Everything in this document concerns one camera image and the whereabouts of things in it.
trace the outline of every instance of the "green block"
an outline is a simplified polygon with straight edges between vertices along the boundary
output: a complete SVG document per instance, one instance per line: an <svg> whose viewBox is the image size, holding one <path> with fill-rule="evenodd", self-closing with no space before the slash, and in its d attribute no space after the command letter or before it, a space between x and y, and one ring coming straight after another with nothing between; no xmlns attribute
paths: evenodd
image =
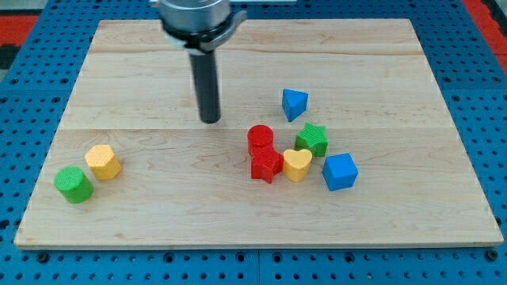
<svg viewBox="0 0 507 285"><path fill-rule="evenodd" d="M306 122L304 129L295 136L295 150L307 149L314 157L326 155L328 140L326 126L315 126Z"/></svg>
<svg viewBox="0 0 507 285"><path fill-rule="evenodd" d="M86 201L93 193L93 185L77 166L68 166L58 172L55 186L69 203Z"/></svg>

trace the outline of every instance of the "toy block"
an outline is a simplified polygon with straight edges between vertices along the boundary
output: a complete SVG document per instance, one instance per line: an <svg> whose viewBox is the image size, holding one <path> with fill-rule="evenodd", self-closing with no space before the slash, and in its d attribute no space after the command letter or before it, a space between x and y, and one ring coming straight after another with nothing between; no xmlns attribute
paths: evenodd
<svg viewBox="0 0 507 285"><path fill-rule="evenodd" d="M326 158L322 175L330 191L351 188L358 171L350 154L339 154Z"/></svg>
<svg viewBox="0 0 507 285"><path fill-rule="evenodd" d="M327 150L326 126L306 122L304 129L295 137L295 150L307 149L314 157L323 157Z"/></svg>
<svg viewBox="0 0 507 285"><path fill-rule="evenodd" d="M271 184L274 176L282 171L283 166L284 156L277 153L273 146L253 149L252 179L263 179Z"/></svg>
<svg viewBox="0 0 507 285"><path fill-rule="evenodd" d="M121 165L109 145L96 145L85 155L86 163L98 180L113 179Z"/></svg>
<svg viewBox="0 0 507 285"><path fill-rule="evenodd" d="M265 125L253 126L248 130L248 153L253 155L254 148L263 148L273 145L273 130Z"/></svg>
<svg viewBox="0 0 507 285"><path fill-rule="evenodd" d="M308 93L284 89L282 96L282 109L289 122L307 110Z"/></svg>
<svg viewBox="0 0 507 285"><path fill-rule="evenodd" d="M55 187L69 203L86 201L93 193L93 185L77 166L61 169L54 179Z"/></svg>
<svg viewBox="0 0 507 285"><path fill-rule="evenodd" d="M284 151L284 174L294 182L300 182L308 174L311 151L307 149Z"/></svg>

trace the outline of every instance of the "blue cube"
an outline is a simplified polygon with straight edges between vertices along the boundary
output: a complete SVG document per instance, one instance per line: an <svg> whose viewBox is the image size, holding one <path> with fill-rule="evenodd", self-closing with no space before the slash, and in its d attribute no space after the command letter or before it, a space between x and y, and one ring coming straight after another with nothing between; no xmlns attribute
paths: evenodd
<svg viewBox="0 0 507 285"><path fill-rule="evenodd" d="M351 188L356 181L357 174L356 164L350 154L327 157L322 170L322 175L330 191Z"/></svg>
<svg viewBox="0 0 507 285"><path fill-rule="evenodd" d="M308 93L284 89L282 108L289 122L307 110Z"/></svg>

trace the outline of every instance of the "yellow heart block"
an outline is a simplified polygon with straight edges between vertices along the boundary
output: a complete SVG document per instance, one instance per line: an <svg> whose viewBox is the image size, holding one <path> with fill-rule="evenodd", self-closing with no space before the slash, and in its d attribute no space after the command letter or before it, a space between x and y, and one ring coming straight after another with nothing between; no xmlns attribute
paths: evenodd
<svg viewBox="0 0 507 285"><path fill-rule="evenodd" d="M308 174L311 158L311 151L307 149L284 151L285 176L294 182L300 182Z"/></svg>

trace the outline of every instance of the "wooden table surface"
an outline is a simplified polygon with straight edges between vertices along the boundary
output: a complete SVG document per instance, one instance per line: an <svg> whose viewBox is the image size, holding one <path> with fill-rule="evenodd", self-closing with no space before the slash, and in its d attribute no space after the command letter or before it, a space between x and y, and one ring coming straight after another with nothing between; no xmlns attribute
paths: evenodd
<svg viewBox="0 0 507 285"><path fill-rule="evenodd" d="M189 59L158 21L102 21L15 244L22 249L409 248L503 241L410 21L247 21L217 50L222 119L201 123ZM283 88L310 94L288 123ZM307 178L250 179L246 133L292 148L325 124L328 155L360 175L329 192ZM123 166L97 181L84 154L110 144ZM52 183L81 166L95 192L69 204Z"/></svg>

